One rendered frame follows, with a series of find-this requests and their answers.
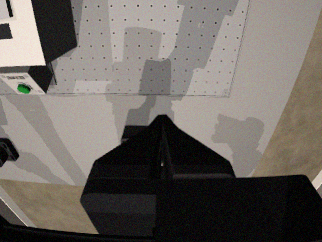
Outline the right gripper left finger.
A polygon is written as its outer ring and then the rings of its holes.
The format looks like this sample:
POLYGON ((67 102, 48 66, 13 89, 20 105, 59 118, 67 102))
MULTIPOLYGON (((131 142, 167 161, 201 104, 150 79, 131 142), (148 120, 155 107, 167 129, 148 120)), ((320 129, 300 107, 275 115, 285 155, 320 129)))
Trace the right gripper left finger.
POLYGON ((95 160, 88 179, 93 176, 148 176, 155 179, 155 168, 156 179, 160 179, 161 163, 162 115, 157 115, 147 128, 95 160))

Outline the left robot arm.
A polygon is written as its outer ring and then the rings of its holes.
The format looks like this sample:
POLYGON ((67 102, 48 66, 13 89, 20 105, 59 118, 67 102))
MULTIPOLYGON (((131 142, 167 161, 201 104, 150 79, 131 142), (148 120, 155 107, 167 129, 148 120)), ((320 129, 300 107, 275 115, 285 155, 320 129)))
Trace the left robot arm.
POLYGON ((18 158, 10 142, 7 139, 0 139, 0 167, 3 166, 4 161, 16 161, 18 158))

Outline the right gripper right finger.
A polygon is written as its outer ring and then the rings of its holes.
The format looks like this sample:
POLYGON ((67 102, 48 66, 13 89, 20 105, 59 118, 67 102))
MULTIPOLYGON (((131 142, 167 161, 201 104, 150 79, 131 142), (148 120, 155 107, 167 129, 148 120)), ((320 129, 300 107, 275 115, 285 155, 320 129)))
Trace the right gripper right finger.
POLYGON ((164 179, 236 178, 229 160, 179 129, 166 114, 162 136, 164 179))

